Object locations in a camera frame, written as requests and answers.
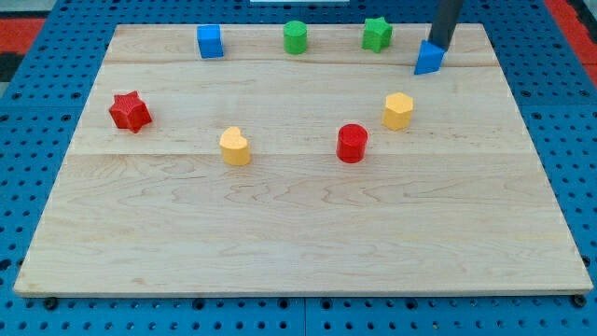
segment blue pegboard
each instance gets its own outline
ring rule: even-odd
[[[0,100],[0,334],[593,335],[597,297],[26,300],[18,269],[118,23],[431,22],[437,1],[59,0]],[[540,0],[468,0],[597,280],[597,92]]]

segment yellow block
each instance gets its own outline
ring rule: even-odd
[[[231,165],[246,165],[251,161],[249,142],[241,135],[238,127],[228,127],[220,137],[222,159]]]
[[[385,97],[382,124],[392,131],[408,127],[413,107],[412,98],[402,92],[388,95]]]

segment wood grain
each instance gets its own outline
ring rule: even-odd
[[[381,54],[360,25],[223,25],[202,61],[195,26],[119,26],[15,290],[23,296],[463,296],[584,293],[592,283],[480,25],[440,73],[412,75],[429,25],[395,25]],[[117,130],[138,90],[154,122]],[[386,94],[415,99],[404,132]],[[366,157],[339,161],[358,120]],[[252,162],[226,165],[231,125]]]

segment green cylinder block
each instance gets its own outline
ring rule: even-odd
[[[298,55],[307,49],[307,25],[301,21],[290,21],[284,26],[284,50]]]

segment green star-shaped block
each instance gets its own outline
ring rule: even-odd
[[[365,32],[363,32],[363,49],[371,49],[380,53],[383,48],[390,45],[392,38],[392,25],[384,17],[378,19],[365,19]]]

